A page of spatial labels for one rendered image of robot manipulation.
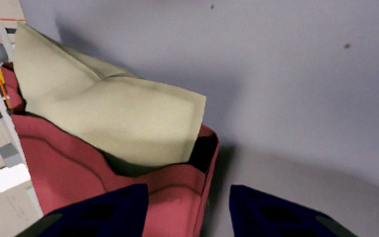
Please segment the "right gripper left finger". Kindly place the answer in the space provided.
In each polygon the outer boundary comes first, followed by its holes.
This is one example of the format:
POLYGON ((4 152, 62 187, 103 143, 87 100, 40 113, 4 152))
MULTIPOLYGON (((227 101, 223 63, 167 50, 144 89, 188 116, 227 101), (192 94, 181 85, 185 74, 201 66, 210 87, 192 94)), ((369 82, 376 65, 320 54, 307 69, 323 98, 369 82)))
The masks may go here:
POLYGON ((90 197, 41 217, 63 215, 37 237, 142 237, 148 203, 147 184, 90 197))

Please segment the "cream pillow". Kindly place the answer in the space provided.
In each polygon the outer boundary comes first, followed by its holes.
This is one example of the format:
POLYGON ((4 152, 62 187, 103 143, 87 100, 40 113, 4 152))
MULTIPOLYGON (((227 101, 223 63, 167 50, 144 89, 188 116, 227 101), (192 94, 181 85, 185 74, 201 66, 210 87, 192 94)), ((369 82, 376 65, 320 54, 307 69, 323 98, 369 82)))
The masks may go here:
POLYGON ((205 96, 143 79, 18 19, 13 62, 26 116, 93 145, 117 175, 188 163, 205 96))

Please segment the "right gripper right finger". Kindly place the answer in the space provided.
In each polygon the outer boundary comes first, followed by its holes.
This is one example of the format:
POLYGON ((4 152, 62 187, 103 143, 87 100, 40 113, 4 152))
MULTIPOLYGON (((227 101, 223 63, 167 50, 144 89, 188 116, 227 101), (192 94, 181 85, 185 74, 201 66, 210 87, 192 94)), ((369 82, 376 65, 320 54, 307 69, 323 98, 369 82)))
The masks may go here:
POLYGON ((316 219, 336 221, 324 212, 244 185, 231 185, 229 211, 234 237, 338 237, 316 219))

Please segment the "red pillowcase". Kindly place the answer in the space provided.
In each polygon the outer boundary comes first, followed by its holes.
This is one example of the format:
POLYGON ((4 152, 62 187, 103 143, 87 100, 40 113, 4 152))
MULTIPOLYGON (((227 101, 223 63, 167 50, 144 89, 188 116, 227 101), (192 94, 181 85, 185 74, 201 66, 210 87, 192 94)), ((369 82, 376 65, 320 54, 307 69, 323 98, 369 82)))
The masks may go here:
POLYGON ((187 164, 171 164, 136 178, 117 175, 93 145, 43 118, 26 116, 14 62, 0 68, 43 215, 133 184, 147 184, 142 237, 199 237, 220 144, 215 131, 201 124, 187 164))

